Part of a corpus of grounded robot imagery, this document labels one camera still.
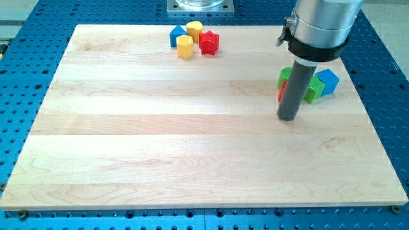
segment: wooden board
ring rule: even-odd
[[[333,95],[276,116],[278,26],[77,26],[0,200],[4,210],[358,206],[408,199],[340,59]]]

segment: metal base plate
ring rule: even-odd
[[[168,15],[206,15],[208,13],[219,13],[223,15],[232,15],[235,12],[233,0],[224,0],[220,4],[210,7],[189,6],[177,0],[167,0]]]

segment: silver cylinder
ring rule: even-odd
[[[293,36],[316,48],[334,48],[345,42],[363,0],[298,0]]]
[[[183,4],[197,7],[211,7],[220,4],[223,0],[177,0]]]

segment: yellow block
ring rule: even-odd
[[[203,25],[199,21],[186,24],[187,34],[193,38],[193,42],[199,42],[199,35],[203,31]]]
[[[193,39],[188,35],[181,35],[176,38],[178,56],[181,58],[190,58],[193,56]]]

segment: toy block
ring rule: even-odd
[[[199,34],[199,48],[202,50],[202,55],[215,55],[219,49],[220,36],[211,31]]]
[[[321,96],[325,96],[334,92],[338,85],[339,78],[331,70],[323,70],[316,73],[320,81],[325,84],[324,91],[322,91]]]
[[[203,31],[203,25],[199,21],[186,24],[187,34],[193,38],[193,42],[199,42],[199,35]]]
[[[314,75],[309,83],[307,92],[304,95],[304,100],[310,104],[314,102],[315,99],[319,98],[325,88],[325,84],[320,81],[317,75]]]
[[[288,81],[289,75],[291,74],[291,67],[283,68],[280,73],[279,81],[277,82],[277,88],[281,89],[282,83]]]
[[[277,97],[279,102],[281,102],[281,99],[282,99],[282,96],[284,95],[284,91],[286,90],[286,87],[287,87],[287,81],[284,81],[281,85],[279,96]]]
[[[171,47],[176,47],[176,38],[181,35],[187,35],[187,32],[180,26],[176,26],[170,33]]]
[[[188,35],[181,35],[176,38],[178,56],[181,58],[190,58],[193,56],[193,39]]]

